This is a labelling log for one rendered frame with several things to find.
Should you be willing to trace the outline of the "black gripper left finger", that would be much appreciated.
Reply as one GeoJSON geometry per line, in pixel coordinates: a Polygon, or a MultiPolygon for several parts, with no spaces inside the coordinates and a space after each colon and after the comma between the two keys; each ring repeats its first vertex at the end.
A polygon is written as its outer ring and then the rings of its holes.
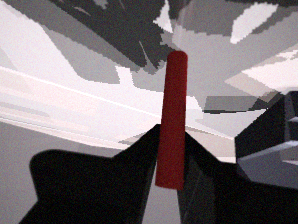
{"type": "Polygon", "coordinates": [[[125,224],[142,224],[160,142],[156,124],[113,157],[60,149],[35,154],[29,164],[38,200],[43,194],[122,207],[125,224]]]}

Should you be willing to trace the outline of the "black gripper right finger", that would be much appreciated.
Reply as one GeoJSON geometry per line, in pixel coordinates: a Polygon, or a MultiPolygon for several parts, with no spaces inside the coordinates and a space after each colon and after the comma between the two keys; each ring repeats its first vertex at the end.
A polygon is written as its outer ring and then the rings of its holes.
{"type": "Polygon", "coordinates": [[[246,224],[250,217],[298,222],[298,189],[247,181],[185,131],[181,224],[246,224]]]}

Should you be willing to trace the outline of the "dark red peg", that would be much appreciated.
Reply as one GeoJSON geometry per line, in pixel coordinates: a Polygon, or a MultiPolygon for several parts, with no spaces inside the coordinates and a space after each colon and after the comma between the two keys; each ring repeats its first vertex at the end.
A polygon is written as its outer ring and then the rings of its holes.
{"type": "Polygon", "coordinates": [[[188,56],[167,56],[155,186],[183,190],[188,56]]]}

